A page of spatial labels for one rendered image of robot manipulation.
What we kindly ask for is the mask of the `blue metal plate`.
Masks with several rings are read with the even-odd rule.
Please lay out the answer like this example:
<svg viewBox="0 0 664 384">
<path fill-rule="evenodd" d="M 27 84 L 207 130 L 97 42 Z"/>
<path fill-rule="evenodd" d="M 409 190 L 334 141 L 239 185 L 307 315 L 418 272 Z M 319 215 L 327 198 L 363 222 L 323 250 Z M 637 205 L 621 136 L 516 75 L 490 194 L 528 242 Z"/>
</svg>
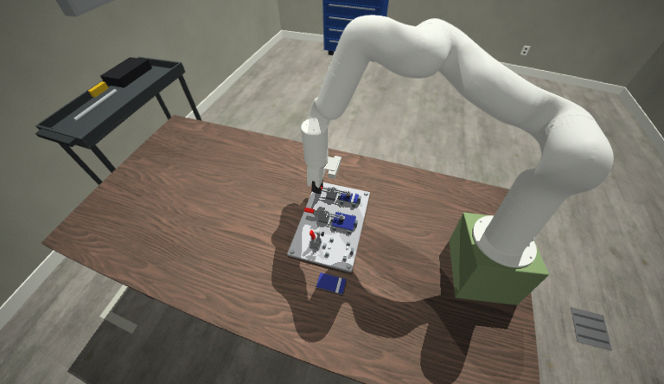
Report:
<svg viewBox="0 0 664 384">
<path fill-rule="evenodd" d="M 335 212 L 335 214 L 341 215 L 342 213 Z M 356 220 L 356 216 L 352 216 L 349 214 L 342 214 L 345 216 L 345 220 L 343 222 L 340 222 L 340 219 L 334 218 L 332 227 L 336 227 L 342 230 L 351 230 L 353 232 L 354 229 L 354 222 Z"/>
</svg>

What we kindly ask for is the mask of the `blue rectangular block with white slot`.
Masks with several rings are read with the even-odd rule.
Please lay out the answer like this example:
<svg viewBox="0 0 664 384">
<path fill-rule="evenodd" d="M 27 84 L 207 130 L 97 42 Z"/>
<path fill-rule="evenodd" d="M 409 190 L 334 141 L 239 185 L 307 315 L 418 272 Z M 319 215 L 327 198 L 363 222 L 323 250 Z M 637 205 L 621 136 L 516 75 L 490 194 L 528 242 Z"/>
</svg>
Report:
<svg viewBox="0 0 664 384">
<path fill-rule="evenodd" d="M 347 195 L 341 194 L 340 201 L 343 200 L 344 203 L 348 203 L 348 204 L 353 204 L 353 202 L 354 202 L 355 205 L 357 206 L 358 197 L 359 197 L 359 195 L 353 194 L 353 193 L 350 196 L 350 198 L 347 198 Z"/>
</svg>

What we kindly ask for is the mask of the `blue rectangular block with white band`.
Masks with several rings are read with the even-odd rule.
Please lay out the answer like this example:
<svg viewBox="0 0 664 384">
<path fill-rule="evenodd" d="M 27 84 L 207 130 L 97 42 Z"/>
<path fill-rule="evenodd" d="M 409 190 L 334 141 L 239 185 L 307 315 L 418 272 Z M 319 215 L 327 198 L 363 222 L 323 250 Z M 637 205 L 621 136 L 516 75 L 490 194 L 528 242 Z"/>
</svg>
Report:
<svg viewBox="0 0 664 384">
<path fill-rule="evenodd" d="M 316 288 L 343 294 L 346 279 L 320 273 Z"/>
</svg>

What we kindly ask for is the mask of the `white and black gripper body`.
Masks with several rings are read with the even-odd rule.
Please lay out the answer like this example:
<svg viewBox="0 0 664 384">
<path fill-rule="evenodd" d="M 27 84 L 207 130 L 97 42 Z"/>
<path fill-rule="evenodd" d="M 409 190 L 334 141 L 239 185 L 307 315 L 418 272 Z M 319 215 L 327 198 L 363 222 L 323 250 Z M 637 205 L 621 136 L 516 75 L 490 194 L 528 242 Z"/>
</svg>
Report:
<svg viewBox="0 0 664 384">
<path fill-rule="evenodd" d="M 312 184 L 312 181 L 316 183 L 317 188 L 320 187 L 324 174 L 325 174 L 325 169 L 321 168 L 311 168 L 310 166 L 307 167 L 307 185 L 310 187 Z"/>
</svg>

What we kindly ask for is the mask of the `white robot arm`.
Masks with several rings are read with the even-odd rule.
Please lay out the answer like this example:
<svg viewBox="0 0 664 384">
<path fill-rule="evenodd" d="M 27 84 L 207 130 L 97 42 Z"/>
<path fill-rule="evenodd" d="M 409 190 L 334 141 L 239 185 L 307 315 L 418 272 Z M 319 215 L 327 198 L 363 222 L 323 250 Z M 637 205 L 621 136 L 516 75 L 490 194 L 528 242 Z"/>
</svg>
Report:
<svg viewBox="0 0 664 384">
<path fill-rule="evenodd" d="M 328 178 L 335 179 L 342 161 L 328 155 L 329 121 L 345 112 L 370 61 L 407 78 L 439 71 L 470 103 L 539 143 L 538 166 L 521 172 L 494 217 L 482 217 L 473 227 L 477 246 L 501 265 L 530 265 L 537 254 L 535 236 L 562 202 L 596 188 L 610 173 L 612 148 L 584 108 L 524 80 L 461 30 L 440 19 L 414 27 L 360 16 L 344 29 L 301 126 L 305 163 L 329 170 Z"/>
</svg>

